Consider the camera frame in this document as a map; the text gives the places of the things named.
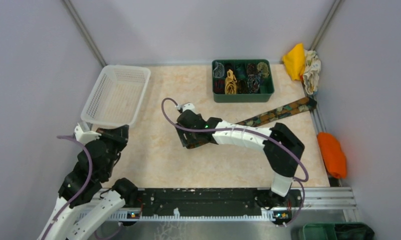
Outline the brown green patterned tie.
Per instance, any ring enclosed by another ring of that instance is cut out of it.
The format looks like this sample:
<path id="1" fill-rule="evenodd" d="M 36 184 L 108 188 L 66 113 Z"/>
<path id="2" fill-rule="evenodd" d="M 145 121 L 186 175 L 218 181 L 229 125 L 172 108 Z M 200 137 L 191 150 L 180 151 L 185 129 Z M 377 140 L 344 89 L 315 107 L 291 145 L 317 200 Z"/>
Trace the brown green patterned tie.
<path id="1" fill-rule="evenodd" d="M 313 111 L 316 107 L 316 100 L 312 97 L 303 97 L 291 103 L 239 121 L 236 124 L 249 127 L 259 127 L 303 112 Z M 194 149 L 208 143 L 206 140 L 195 138 L 195 133 L 189 133 L 180 129 L 176 130 L 184 148 Z"/>

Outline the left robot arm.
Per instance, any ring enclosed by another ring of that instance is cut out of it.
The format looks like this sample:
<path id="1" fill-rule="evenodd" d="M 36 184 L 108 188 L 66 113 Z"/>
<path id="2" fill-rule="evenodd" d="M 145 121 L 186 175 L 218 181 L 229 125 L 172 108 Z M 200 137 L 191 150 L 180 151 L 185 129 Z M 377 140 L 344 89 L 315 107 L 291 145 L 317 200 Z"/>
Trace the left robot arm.
<path id="1" fill-rule="evenodd" d="M 77 220 L 102 184 L 112 176 L 121 152 L 127 146 L 130 127 L 125 124 L 96 131 L 84 128 L 78 124 L 73 135 L 57 136 L 73 142 L 82 151 L 58 190 L 55 207 L 38 237 L 40 240 L 87 240 L 115 211 L 138 202 L 138 187 L 129 179 L 120 178 L 87 215 Z"/>

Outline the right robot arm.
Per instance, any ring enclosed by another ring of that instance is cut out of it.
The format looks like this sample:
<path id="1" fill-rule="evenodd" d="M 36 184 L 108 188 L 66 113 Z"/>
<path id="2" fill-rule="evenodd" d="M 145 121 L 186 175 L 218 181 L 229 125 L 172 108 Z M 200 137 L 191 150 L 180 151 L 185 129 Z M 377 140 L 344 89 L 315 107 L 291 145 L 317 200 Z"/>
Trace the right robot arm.
<path id="1" fill-rule="evenodd" d="M 283 123 L 273 127 L 252 127 L 210 117 L 204 120 L 192 110 L 181 112 L 175 128 L 182 145 L 234 145 L 261 151 L 274 171 L 270 200 L 283 206 L 290 199 L 289 190 L 295 178 L 305 145 Z"/>

